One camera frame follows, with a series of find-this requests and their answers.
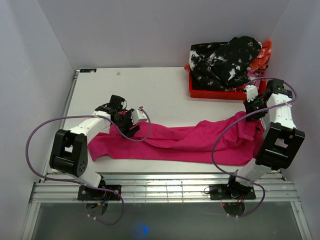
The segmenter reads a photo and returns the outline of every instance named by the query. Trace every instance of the orange patterned fabric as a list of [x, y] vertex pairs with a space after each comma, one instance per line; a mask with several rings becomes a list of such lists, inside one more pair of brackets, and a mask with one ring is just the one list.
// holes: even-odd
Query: orange patterned fabric
[[259, 55], [249, 65], [253, 71], [265, 70], [267, 68], [267, 63], [271, 55], [271, 48], [272, 42], [270, 39], [262, 44]]

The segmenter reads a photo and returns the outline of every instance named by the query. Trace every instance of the white wall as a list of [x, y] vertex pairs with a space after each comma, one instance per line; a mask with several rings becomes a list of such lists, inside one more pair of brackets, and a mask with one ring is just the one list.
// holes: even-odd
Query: white wall
[[289, 0], [38, 0], [74, 69], [177, 67], [191, 44], [265, 41]]
[[284, 174], [296, 184], [313, 239], [320, 239], [320, 2], [291, 0], [271, 39], [267, 75], [297, 90], [293, 117], [306, 135]]
[[[0, 238], [17, 240], [36, 179], [25, 160], [27, 137], [62, 114], [74, 70], [36, 0], [0, 1], [0, 31]], [[31, 146], [39, 171], [56, 127]]]

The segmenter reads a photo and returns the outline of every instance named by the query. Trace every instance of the black floral fabric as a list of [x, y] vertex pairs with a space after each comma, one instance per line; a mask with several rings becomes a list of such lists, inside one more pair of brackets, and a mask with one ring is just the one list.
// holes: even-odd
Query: black floral fabric
[[262, 44], [249, 36], [192, 45], [189, 55], [192, 88], [224, 92], [246, 84], [247, 68], [261, 48]]

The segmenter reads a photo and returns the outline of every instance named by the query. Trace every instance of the white table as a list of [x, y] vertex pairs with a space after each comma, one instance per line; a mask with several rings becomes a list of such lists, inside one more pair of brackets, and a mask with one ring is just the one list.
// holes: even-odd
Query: white table
[[[128, 109], [143, 106], [153, 123], [166, 127], [195, 126], [199, 121], [225, 120], [244, 111], [242, 101], [191, 98], [183, 67], [98, 68], [80, 72], [67, 116], [91, 115], [111, 95], [126, 99]], [[70, 129], [83, 119], [67, 120]], [[112, 159], [102, 156], [88, 164], [99, 173], [216, 173], [213, 164], [168, 160]], [[239, 167], [223, 166], [233, 172]]]

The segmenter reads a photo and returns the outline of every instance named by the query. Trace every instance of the purple cable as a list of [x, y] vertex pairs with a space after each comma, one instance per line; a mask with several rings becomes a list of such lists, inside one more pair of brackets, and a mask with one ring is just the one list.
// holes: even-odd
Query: purple cable
[[[258, 78], [256, 78], [256, 79], [248, 82], [248, 83], [246, 84], [246, 86], [247, 86], [247, 85], [250, 85], [251, 83], [253, 83], [253, 82], [255, 82], [255, 81], [259, 80], [259, 79], [274, 79], [274, 77], [266, 77], [266, 76], [258, 77]], [[218, 142], [220, 141], [220, 139], [222, 138], [222, 136], [223, 136], [230, 128], [232, 128], [232, 127], [233, 127], [234, 125], [236, 125], [238, 122], [246, 119], [247, 117], [250, 117], [250, 116], [252, 116], [252, 115], [254, 115], [254, 114], [257, 114], [257, 113], [260, 113], [260, 112], [268, 111], [268, 110], [270, 110], [270, 109], [278, 108], [278, 107], [281, 107], [281, 106], [284, 106], [284, 105], [286, 105], [286, 104], [290, 104], [290, 103], [293, 103], [294, 101], [296, 101], [296, 100], [298, 99], [298, 94], [297, 94], [297, 92], [295, 91], [295, 89], [294, 89], [290, 84], [288, 84], [288, 83], [286, 83], [286, 82], [285, 82], [285, 84], [286, 84], [286, 85], [292, 90], [292, 92], [294, 93], [294, 98], [293, 98], [292, 100], [290, 100], [290, 101], [288, 101], [288, 102], [279, 103], [279, 104], [277, 104], [277, 105], [273, 105], [273, 106], [270, 106], [270, 107], [267, 107], [267, 108], [262, 108], [262, 109], [259, 109], [259, 110], [257, 110], [257, 111], [253, 111], [253, 112], [248, 113], [247, 115], [239, 118], [238, 120], [236, 120], [235, 122], [233, 122], [231, 125], [229, 125], [229, 126], [218, 136], [218, 138], [216, 139], [216, 141], [215, 141], [215, 143], [214, 143], [214, 145], [213, 145], [213, 148], [212, 148], [212, 151], [211, 151], [211, 159], [212, 159], [212, 162], [213, 162], [213, 164], [215, 165], [215, 167], [216, 167], [217, 169], [219, 169], [219, 170], [220, 170], [221, 172], [223, 172], [224, 174], [228, 174], [228, 175], [230, 175], [230, 176], [233, 176], [233, 177], [236, 177], [236, 178], [239, 178], [239, 179], [246, 180], [246, 181], [252, 183], [253, 185], [256, 185], [256, 186], [260, 187], [260, 188], [262, 189], [262, 191], [263, 191], [263, 195], [262, 195], [262, 198], [261, 198], [260, 202], [259, 202], [251, 211], [249, 211], [249, 212], [247, 212], [247, 213], [245, 213], [245, 214], [243, 214], [243, 215], [240, 215], [240, 216], [238, 216], [238, 215], [227, 215], [227, 216], [231, 216], [231, 217], [235, 217], [235, 218], [243, 218], [243, 217], [249, 216], [249, 215], [252, 214], [254, 211], [256, 211], [256, 210], [260, 207], [260, 205], [263, 203], [263, 201], [264, 201], [264, 199], [265, 199], [265, 197], [266, 197], [266, 190], [265, 190], [265, 188], [264, 188], [262, 185], [260, 185], [260, 184], [258, 184], [258, 183], [255, 183], [255, 182], [251, 182], [251, 180], [250, 180], [249, 178], [236, 175], [236, 174], [234, 174], [234, 173], [232, 173], [232, 172], [225, 171], [225, 170], [223, 170], [221, 167], [219, 167], [218, 164], [217, 164], [216, 161], [215, 161], [215, 158], [214, 158], [214, 152], [215, 152], [215, 149], [216, 149], [216, 147], [217, 147], [217, 145], [218, 145]], [[210, 213], [210, 212], [204, 212], [204, 213], [205, 213], [205, 214], [210, 214], [210, 215], [221, 215], [220, 213]]]
[[[31, 142], [31, 139], [32, 137], [34, 136], [34, 134], [40, 129], [42, 128], [44, 125], [46, 124], [49, 124], [51, 122], [54, 122], [54, 121], [58, 121], [58, 120], [64, 120], [64, 119], [88, 119], [88, 118], [102, 118], [102, 119], [105, 119], [107, 121], [109, 121], [120, 133], [121, 135], [126, 138], [126, 139], [129, 139], [130, 141], [133, 141], [133, 142], [143, 142], [144, 140], [146, 140], [150, 133], [151, 133], [151, 129], [152, 129], [152, 124], [151, 124], [151, 121], [150, 121], [150, 118], [148, 116], [148, 114], [145, 112], [145, 110], [143, 110], [142, 108], [140, 109], [145, 115], [146, 115], [146, 118], [148, 119], [148, 122], [149, 122], [149, 131], [148, 131], [148, 134], [146, 135], [145, 138], [143, 139], [140, 139], [140, 140], [135, 140], [135, 139], [131, 139], [130, 137], [127, 137], [126, 135], [124, 135], [120, 129], [118, 128], [118, 126], [111, 120], [109, 119], [108, 117], [106, 116], [100, 116], [100, 115], [97, 115], [97, 116], [94, 116], [94, 115], [80, 115], [80, 116], [61, 116], [61, 117], [56, 117], [56, 118], [53, 118], [53, 119], [50, 119], [48, 121], [45, 121], [43, 123], [41, 123], [39, 126], [37, 126], [32, 132], [31, 134], [29, 135], [27, 141], [26, 141], [26, 145], [25, 145], [25, 159], [26, 159], [26, 163], [28, 164], [28, 167], [30, 168], [30, 170], [35, 174], [37, 175], [38, 177], [40, 178], [43, 178], [45, 180], [50, 180], [50, 181], [57, 181], [57, 182], [68, 182], [68, 183], [74, 183], [74, 184], [82, 184], [81, 182], [79, 181], [76, 181], [76, 180], [71, 180], [71, 179], [58, 179], [58, 178], [53, 178], [53, 177], [47, 177], [47, 176], [44, 176], [42, 174], [40, 174], [39, 172], [37, 172], [34, 167], [31, 165], [31, 162], [30, 162], [30, 158], [29, 158], [29, 146], [30, 146], [30, 142]], [[122, 198], [122, 196], [117, 193], [116, 191], [113, 191], [113, 190], [110, 190], [110, 189], [105, 189], [105, 188], [99, 188], [99, 187], [94, 187], [94, 186], [90, 186], [90, 185], [85, 185], [87, 188], [90, 188], [90, 189], [94, 189], [94, 190], [100, 190], [100, 191], [105, 191], [105, 192], [109, 192], [109, 193], [112, 193], [112, 194], [115, 194], [117, 195], [120, 200], [121, 200], [121, 204], [122, 204], [122, 210], [121, 210], [121, 214], [119, 216], [119, 218], [114, 221], [114, 222], [107, 222], [107, 221], [104, 221], [102, 219], [99, 219], [99, 218], [95, 218], [96, 220], [98, 220], [99, 222], [103, 223], [103, 224], [106, 224], [108, 226], [112, 226], [112, 225], [115, 225], [116, 223], [118, 223], [121, 218], [123, 217], [124, 215], [124, 212], [125, 212], [125, 202], [124, 202], [124, 199]]]

